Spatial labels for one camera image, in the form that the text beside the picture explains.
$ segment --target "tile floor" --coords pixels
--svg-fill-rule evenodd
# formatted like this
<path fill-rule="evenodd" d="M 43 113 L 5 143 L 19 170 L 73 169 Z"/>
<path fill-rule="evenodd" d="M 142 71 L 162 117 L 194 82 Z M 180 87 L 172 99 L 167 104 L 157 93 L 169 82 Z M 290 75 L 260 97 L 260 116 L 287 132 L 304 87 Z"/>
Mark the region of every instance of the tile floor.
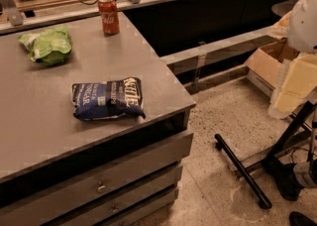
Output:
<path fill-rule="evenodd" d="M 269 99 L 246 79 L 245 69 L 238 66 L 200 80 L 200 91 L 192 96 L 197 102 L 189 120 L 194 140 L 183 160 L 178 199 L 134 226 L 286 226 L 293 210 L 317 221 L 316 190 L 304 189 L 296 202 L 286 201 L 272 178 L 258 169 L 253 177 L 272 202 L 272 209 L 263 210 L 225 153 L 215 149 L 214 135 L 220 133 L 242 160 L 273 145 L 289 123 L 267 115 Z M 301 154 L 294 153 L 296 162 Z M 292 157 L 281 160 L 291 163 Z"/>

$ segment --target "drawer handle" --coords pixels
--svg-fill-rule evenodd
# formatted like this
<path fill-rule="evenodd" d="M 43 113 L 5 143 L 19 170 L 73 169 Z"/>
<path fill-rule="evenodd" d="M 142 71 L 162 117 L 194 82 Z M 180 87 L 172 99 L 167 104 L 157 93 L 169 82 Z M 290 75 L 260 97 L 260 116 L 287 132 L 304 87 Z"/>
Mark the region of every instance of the drawer handle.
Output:
<path fill-rule="evenodd" d="M 99 193 L 104 192 L 107 189 L 107 185 L 105 185 L 103 181 L 99 181 L 98 185 L 97 192 Z"/>
<path fill-rule="evenodd" d="M 116 205 L 112 205 L 112 212 L 113 213 L 119 212 L 119 208 Z"/>

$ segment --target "crumpled green bag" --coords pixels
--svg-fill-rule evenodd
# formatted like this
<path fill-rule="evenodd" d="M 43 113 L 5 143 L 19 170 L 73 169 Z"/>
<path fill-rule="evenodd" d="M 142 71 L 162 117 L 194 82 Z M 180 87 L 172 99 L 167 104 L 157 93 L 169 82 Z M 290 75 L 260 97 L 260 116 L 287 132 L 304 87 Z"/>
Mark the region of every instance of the crumpled green bag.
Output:
<path fill-rule="evenodd" d="M 29 50 L 28 57 L 33 62 L 54 65 L 65 62 L 72 49 L 67 27 L 45 29 L 39 34 L 26 34 L 19 42 Z"/>

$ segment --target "gray drawer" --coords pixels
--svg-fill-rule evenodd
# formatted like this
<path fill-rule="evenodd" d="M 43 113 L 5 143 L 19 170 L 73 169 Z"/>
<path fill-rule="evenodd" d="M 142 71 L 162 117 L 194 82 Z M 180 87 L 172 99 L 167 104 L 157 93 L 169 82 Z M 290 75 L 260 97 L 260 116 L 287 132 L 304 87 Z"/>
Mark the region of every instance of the gray drawer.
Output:
<path fill-rule="evenodd" d="M 96 204 L 81 209 L 89 210 L 86 213 L 79 214 L 73 219 L 64 223 L 56 222 L 53 225 L 63 226 L 90 226 L 102 221 L 112 215 L 120 213 L 122 210 L 142 201 L 143 199 L 156 194 L 157 192 L 172 186 L 180 180 L 182 166 L 172 166 L 155 173 L 132 186 L 125 188 L 114 195 L 110 195 L 105 199 L 97 201 Z"/>
<path fill-rule="evenodd" d="M 2 208 L 0 225 L 43 224 L 156 170 L 180 162 L 189 155 L 192 136 L 189 131 L 183 131 Z"/>
<path fill-rule="evenodd" d="M 172 187 L 157 196 L 147 200 L 131 210 L 113 218 L 104 221 L 100 226 L 128 226 L 139 221 L 143 217 L 155 212 L 156 210 L 172 203 L 178 197 L 178 188 Z"/>

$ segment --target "open cardboard box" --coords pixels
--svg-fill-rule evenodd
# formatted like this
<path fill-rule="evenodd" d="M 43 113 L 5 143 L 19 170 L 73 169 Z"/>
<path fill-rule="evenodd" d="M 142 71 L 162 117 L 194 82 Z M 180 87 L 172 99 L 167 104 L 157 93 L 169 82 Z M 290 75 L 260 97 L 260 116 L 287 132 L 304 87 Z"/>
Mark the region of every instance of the open cardboard box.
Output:
<path fill-rule="evenodd" d="M 271 97 L 281 63 L 286 58 L 293 60 L 297 56 L 298 51 L 288 45 L 287 39 L 260 47 L 245 62 L 249 68 L 247 79 Z"/>

